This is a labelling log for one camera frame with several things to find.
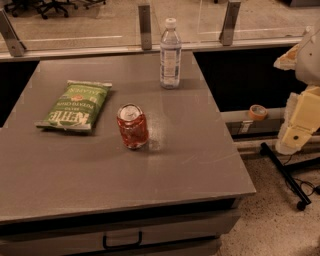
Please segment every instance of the green chip bag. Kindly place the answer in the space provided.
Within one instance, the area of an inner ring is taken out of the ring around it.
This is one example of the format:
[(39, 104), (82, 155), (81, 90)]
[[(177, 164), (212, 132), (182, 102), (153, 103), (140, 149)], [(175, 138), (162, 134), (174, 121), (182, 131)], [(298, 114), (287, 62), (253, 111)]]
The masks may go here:
[(91, 132), (100, 109), (111, 88), (110, 83), (68, 80), (64, 94), (49, 114), (36, 122), (38, 128)]

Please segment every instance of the table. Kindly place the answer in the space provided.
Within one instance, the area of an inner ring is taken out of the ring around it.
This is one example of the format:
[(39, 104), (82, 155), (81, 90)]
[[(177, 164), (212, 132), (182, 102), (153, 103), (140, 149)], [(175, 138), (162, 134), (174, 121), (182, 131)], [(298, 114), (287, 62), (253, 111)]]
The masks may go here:
[[(219, 249), (255, 188), (192, 52), (181, 70), (180, 88), (165, 90), (159, 54), (39, 63), (0, 131), (0, 254)], [(90, 135), (34, 126), (69, 79), (113, 84)], [(127, 103), (147, 117), (150, 139), (139, 150), (123, 145), (117, 127)]]

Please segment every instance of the drawer handle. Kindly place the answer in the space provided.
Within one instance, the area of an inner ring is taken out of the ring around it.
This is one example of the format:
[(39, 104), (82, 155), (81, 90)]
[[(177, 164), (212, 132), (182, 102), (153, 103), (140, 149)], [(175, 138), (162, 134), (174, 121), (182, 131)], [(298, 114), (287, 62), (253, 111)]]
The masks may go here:
[(108, 251), (118, 251), (118, 250), (128, 250), (128, 249), (133, 249), (138, 247), (142, 242), (142, 232), (139, 231), (139, 238), (138, 241), (132, 244), (124, 244), (124, 245), (115, 245), (115, 246), (109, 246), (107, 245), (107, 236), (104, 235), (103, 239), (102, 239), (102, 244), (103, 244), (103, 248), (108, 250)]

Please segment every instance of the tabletop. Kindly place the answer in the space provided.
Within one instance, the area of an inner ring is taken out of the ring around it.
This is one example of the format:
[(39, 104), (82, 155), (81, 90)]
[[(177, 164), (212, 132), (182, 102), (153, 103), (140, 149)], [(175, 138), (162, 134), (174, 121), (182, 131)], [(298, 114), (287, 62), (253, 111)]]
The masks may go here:
[[(67, 80), (112, 83), (92, 134), (34, 125)], [(124, 146), (116, 122), (127, 103), (147, 118), (150, 139), (138, 150)], [(0, 224), (255, 192), (191, 52), (177, 90), (160, 86), (158, 54), (41, 61), (0, 141)]]

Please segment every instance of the chair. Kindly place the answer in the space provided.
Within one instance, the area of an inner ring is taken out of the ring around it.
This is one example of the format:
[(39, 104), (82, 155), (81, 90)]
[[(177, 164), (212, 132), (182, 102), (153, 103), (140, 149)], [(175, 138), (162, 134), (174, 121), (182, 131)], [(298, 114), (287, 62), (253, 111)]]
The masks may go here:
[(32, 6), (33, 8), (38, 10), (39, 3), (44, 4), (44, 1), (43, 0), (12, 0), (11, 3), (4, 5), (4, 10), (7, 13), (11, 12), (13, 17), (18, 17), (18, 14), (16, 11), (19, 8), (23, 8), (24, 10), (28, 10), (28, 7)]
[(97, 3), (101, 3), (103, 2), (103, 4), (106, 4), (106, 0), (86, 0), (86, 4), (84, 4), (83, 6), (86, 7), (86, 9), (89, 9), (89, 6), (93, 5), (93, 4), (97, 4)]
[(69, 0), (67, 0), (66, 2), (60, 2), (57, 0), (51, 0), (51, 2), (49, 3), (43, 3), (41, 6), (39, 6), (38, 8), (38, 12), (41, 14), (42, 18), (44, 20), (48, 19), (48, 16), (45, 15), (46, 12), (48, 12), (49, 10), (51, 10), (52, 8), (54, 8), (56, 10), (56, 12), (59, 12), (59, 10), (62, 10), (64, 13), (64, 17), (68, 18), (69, 17), (69, 13), (68, 11), (63, 7), (63, 5), (73, 5), (74, 9), (78, 9), (78, 6), (75, 3), (71, 3)]

